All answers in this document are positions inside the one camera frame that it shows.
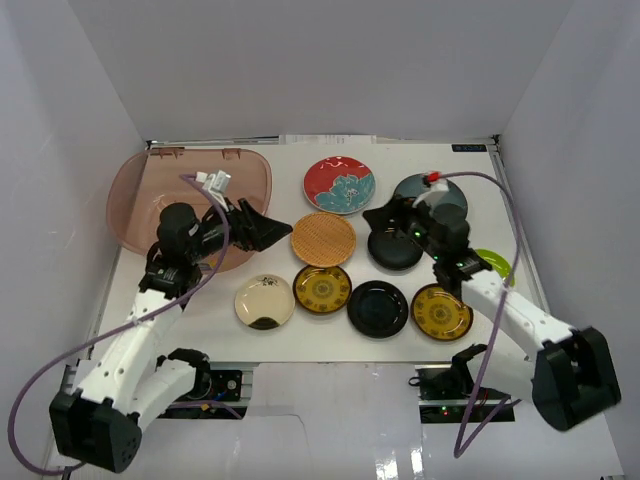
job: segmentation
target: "teal flower pattern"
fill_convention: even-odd
[[[376,181],[373,173],[362,178],[355,175],[339,176],[328,192],[316,195],[315,201],[322,210],[332,213],[353,213],[360,210],[373,197]]]

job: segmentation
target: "green plate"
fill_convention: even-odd
[[[485,250],[483,248],[476,249],[476,253],[484,258],[487,262],[491,264],[496,272],[502,277],[504,280],[511,272],[511,265],[504,258],[498,255],[496,252],[492,252],[491,250]],[[514,287],[516,284],[516,277],[514,276],[511,280],[511,286]]]

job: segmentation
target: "white table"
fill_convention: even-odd
[[[311,165],[328,156],[352,156],[371,168],[376,177],[376,191],[368,208],[386,203],[395,186],[416,173],[477,170],[495,175],[488,153],[454,153],[451,145],[270,145],[250,148],[264,155],[271,165],[273,194],[269,216],[292,225],[304,215],[317,211],[304,197],[302,179]],[[515,241],[498,188],[478,178],[460,178],[455,182],[469,202],[472,246],[493,250],[511,262]],[[368,256],[366,242],[370,230],[361,213],[347,218],[358,237],[355,254],[343,265],[354,288],[367,280],[385,280],[397,285],[410,303],[421,287],[435,282],[431,260],[426,255],[406,274],[393,274],[379,268]],[[241,267],[220,274],[191,299],[183,317],[165,337],[162,351],[195,348],[220,362],[422,363],[450,359],[467,346],[486,341],[489,336],[491,322],[478,312],[475,312],[471,331],[459,341],[449,343],[428,338],[411,319],[392,338],[370,339],[352,327],[346,308],[329,317],[317,317],[297,307],[284,326],[271,331],[251,329],[236,318],[235,293],[249,277],[270,273],[291,283],[302,267],[304,264],[294,255],[287,238],[254,255]],[[516,289],[535,300],[530,288],[531,275],[526,270],[521,266],[516,272]],[[100,333],[124,321],[143,273],[144,258],[123,250]],[[98,345],[95,354],[104,348],[104,345]],[[498,337],[497,348],[522,355],[519,347],[502,334]]]

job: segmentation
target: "black plate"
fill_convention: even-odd
[[[353,326],[363,335],[388,338],[402,330],[407,323],[409,306],[396,287],[372,280],[353,291],[347,313]]]
[[[395,232],[371,232],[367,247],[371,258],[389,270],[407,270],[422,258],[422,248]]]

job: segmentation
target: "white plate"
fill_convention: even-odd
[[[256,275],[236,293],[238,318],[256,330],[272,330],[284,324],[295,308],[293,290],[277,275]]]

